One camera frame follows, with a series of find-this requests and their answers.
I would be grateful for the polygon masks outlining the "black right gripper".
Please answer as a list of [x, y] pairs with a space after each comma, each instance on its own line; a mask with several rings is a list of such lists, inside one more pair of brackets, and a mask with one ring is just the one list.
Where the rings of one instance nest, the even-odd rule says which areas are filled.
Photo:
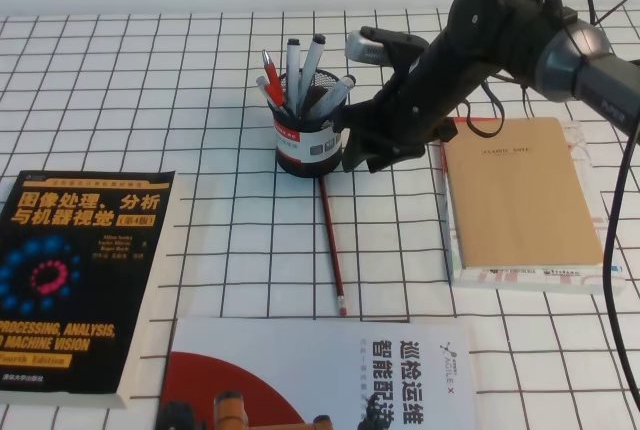
[[425, 146], [457, 135], [450, 113], [458, 105], [452, 90], [380, 92], [374, 98], [334, 112], [336, 130], [347, 129], [342, 153], [344, 172], [367, 161], [370, 173], [419, 159]]

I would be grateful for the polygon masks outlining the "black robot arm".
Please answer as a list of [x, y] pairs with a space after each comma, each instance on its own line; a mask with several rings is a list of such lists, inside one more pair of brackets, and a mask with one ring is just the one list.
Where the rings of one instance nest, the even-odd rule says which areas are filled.
[[552, 102], [575, 99], [628, 137], [639, 135], [639, 68], [611, 51], [602, 30], [543, 0], [454, 0], [432, 41], [364, 26], [349, 34], [348, 59], [393, 68], [370, 100], [333, 117], [347, 129], [342, 167], [377, 172], [421, 157], [458, 131], [450, 116], [489, 77], [508, 72]]

